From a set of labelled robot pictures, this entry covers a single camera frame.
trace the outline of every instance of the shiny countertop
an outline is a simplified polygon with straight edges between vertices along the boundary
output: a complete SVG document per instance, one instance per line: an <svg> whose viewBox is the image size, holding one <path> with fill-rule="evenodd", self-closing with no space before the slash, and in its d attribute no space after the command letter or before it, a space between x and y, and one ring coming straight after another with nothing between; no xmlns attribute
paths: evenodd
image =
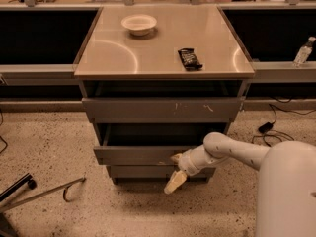
<svg viewBox="0 0 316 237"><path fill-rule="evenodd" d="M135 37L121 25L133 14L157 19L155 29ZM195 49L203 68L188 72L178 50ZM80 79L252 78L254 70L216 5L105 5L79 64Z"/></svg>

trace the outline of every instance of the concrete floor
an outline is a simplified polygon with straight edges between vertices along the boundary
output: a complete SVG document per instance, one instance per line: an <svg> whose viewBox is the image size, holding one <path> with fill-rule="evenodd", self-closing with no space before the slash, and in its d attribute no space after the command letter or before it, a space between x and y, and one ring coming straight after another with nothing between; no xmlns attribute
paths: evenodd
<svg viewBox="0 0 316 237"><path fill-rule="evenodd" d="M275 130L316 145L316 113L276 112ZM115 186L94 156L94 131L85 113L3 113L3 118L0 135L9 146L0 155L0 191L27 173L38 187L23 186L0 206L87 178L69 189L69 203L59 191L5 212L19 236L254 236L257 173L236 160L217 168L209 183L185 183L171 195L163 193L163 182ZM251 142L257 128L273 120L268 105L258 110L246 105L229 136Z"/></svg>

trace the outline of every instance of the black packet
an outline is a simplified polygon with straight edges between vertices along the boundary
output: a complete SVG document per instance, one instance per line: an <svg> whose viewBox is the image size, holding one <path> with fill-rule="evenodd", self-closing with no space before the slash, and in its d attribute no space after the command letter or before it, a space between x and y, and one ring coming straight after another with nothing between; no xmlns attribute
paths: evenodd
<svg viewBox="0 0 316 237"><path fill-rule="evenodd" d="M202 69L203 65L199 63L193 48L182 48L178 50L178 54L187 71L199 71Z"/></svg>

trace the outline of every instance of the power cord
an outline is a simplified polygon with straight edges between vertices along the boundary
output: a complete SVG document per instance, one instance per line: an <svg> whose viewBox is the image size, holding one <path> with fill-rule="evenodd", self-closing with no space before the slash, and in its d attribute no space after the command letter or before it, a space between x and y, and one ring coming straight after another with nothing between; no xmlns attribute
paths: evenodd
<svg viewBox="0 0 316 237"><path fill-rule="evenodd" d="M0 109L0 126L2 125L2 123L3 123L3 115L2 115L2 110ZM0 151L0 154L2 153L2 152L4 152L6 149L7 149L7 147L8 147L8 143L7 143L7 141L5 141L4 139L3 139L3 137L2 136L0 136L0 141L2 141L3 143L4 143L4 148L2 148L1 149L1 151Z"/></svg>
<svg viewBox="0 0 316 237"><path fill-rule="evenodd" d="M256 138L262 138L265 142L265 144L269 147L271 147L271 145L269 143L267 143L266 138L267 137L272 137L272 138L276 138L277 140L279 140L279 142L283 142L283 139L285 140L290 140L290 141L294 141L294 138L291 137L290 135L281 132L281 131L276 131L273 130L274 124L277 122L277 112L276 109L285 112L285 113L295 113L295 114L299 114L299 115L309 115L313 112L316 112L316 110L312 110L306 113L301 113L301 112L297 112L297 111L291 111L291 110L285 110L282 109L276 105L273 104L269 104L270 108L273 110L274 114L275 114L275 120L273 122L266 122L265 124L263 124L262 126L260 126L258 128L258 132L262 135L260 136L253 136L252 138L252 143L254 143Z"/></svg>

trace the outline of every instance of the floor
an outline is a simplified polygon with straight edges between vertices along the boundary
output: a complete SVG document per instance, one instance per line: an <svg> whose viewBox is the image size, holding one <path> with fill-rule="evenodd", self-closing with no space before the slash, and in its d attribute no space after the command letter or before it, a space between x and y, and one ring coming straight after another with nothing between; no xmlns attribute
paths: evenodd
<svg viewBox="0 0 316 237"><path fill-rule="evenodd" d="M316 105L298 109L306 113ZM276 115L275 130L316 145L316 112L276 110ZM228 134L251 142L258 127L274 119L267 104L246 105ZM38 184L34 190L18 189L0 207L87 178L69 189L70 202L59 191L4 212L19 236L254 236L257 173L236 160L218 167L207 184L185 183L165 195L164 182L112 183L94 156L94 132L83 112L4 112L0 136L9 145L0 154L0 191L27 173Z"/></svg>

